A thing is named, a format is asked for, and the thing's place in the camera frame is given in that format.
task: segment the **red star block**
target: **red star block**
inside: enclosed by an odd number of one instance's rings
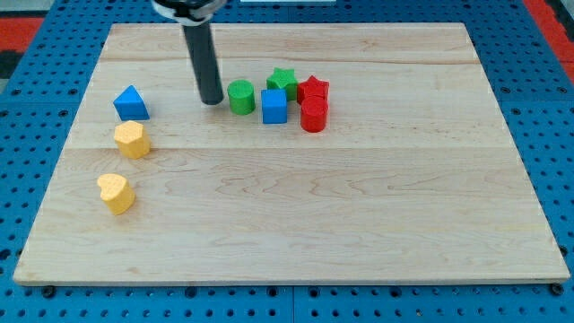
[[[326,99],[309,96],[301,103],[301,127],[310,133],[325,129],[326,115],[329,107]]]
[[[315,76],[297,85],[297,102],[301,104],[305,98],[318,96],[327,99],[329,94],[329,82],[318,80]]]

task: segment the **blue pegboard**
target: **blue pegboard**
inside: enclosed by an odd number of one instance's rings
[[[518,0],[239,6],[216,22],[464,22],[561,251],[574,268],[574,89]],[[0,95],[0,321],[574,321],[574,286],[26,288],[17,258],[114,22],[149,0],[56,0]]]

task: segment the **blue triangle block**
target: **blue triangle block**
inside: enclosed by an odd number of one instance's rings
[[[144,99],[142,99],[133,85],[128,86],[114,100],[114,106],[122,121],[150,119],[150,115],[145,108]]]

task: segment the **yellow heart block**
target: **yellow heart block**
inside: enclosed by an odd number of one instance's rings
[[[144,157],[152,146],[144,125],[131,120],[116,127],[114,140],[119,151],[132,159]]]
[[[98,186],[101,188],[101,199],[114,215],[127,211],[135,201],[134,190],[121,175],[103,174],[98,178]]]

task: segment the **green cylinder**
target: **green cylinder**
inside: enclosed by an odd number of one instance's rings
[[[255,90],[253,84],[247,80],[231,82],[227,87],[227,95],[230,98],[230,108],[235,114],[248,115],[255,109]]]

